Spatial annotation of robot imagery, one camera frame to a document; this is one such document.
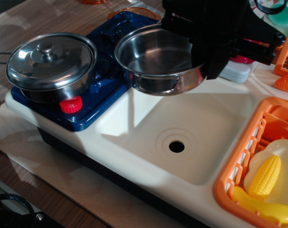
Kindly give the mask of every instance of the pot lid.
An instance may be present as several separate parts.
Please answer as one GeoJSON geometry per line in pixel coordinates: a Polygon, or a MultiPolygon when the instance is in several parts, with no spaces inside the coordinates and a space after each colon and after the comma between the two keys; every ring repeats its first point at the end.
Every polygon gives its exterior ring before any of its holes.
{"type": "Polygon", "coordinates": [[[11,54],[6,75],[20,89],[60,89],[92,69],[96,61],[95,49],[89,39],[77,34],[38,36],[20,45],[11,54]]]}

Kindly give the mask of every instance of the toy banana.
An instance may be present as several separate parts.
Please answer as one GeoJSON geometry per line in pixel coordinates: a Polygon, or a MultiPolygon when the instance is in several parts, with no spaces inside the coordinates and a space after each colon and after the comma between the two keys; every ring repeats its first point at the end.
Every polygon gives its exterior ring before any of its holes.
{"type": "Polygon", "coordinates": [[[242,188],[235,186],[231,200],[241,207],[260,215],[262,218],[282,226],[288,225],[288,206],[279,203],[263,202],[249,196],[242,188]]]}

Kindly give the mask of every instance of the wooden table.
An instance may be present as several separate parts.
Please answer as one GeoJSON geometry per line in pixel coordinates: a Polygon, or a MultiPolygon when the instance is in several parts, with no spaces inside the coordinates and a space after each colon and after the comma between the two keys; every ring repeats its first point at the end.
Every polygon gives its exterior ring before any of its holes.
{"type": "MultiPolygon", "coordinates": [[[[163,12],[161,0],[142,2],[163,12]]],[[[114,9],[127,4],[130,4],[127,0],[109,0],[98,5],[81,4],[77,0],[26,0],[0,14],[0,52],[12,52],[24,41],[50,32],[86,35],[103,24],[114,9]]],[[[7,59],[6,55],[0,56],[2,62],[7,59]]],[[[11,87],[5,77],[5,65],[0,65],[2,103],[11,87]]],[[[67,228],[109,227],[1,151],[0,180],[67,228]]]]}

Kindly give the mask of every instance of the red knob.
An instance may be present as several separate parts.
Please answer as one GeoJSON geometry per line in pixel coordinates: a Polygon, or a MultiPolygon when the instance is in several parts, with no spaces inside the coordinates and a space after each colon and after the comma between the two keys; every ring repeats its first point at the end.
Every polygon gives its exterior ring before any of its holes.
{"type": "Polygon", "coordinates": [[[76,113],[83,107],[83,101],[80,96],[67,98],[59,103],[62,112],[67,114],[76,113]]]}

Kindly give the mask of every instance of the stainless steel pot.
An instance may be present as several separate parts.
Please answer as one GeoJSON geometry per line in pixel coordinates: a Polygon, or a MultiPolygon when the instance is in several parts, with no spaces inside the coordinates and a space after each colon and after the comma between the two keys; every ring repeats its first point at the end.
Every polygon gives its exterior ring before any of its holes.
{"type": "Polygon", "coordinates": [[[7,79],[28,99],[60,102],[89,88],[96,74],[97,49],[74,33],[49,33],[32,38],[10,55],[7,79]]]}
{"type": "Polygon", "coordinates": [[[203,81],[200,67],[192,67],[192,45],[188,38],[154,24],[123,37],[115,57],[125,71],[128,84],[152,95],[175,95],[203,81]]]}

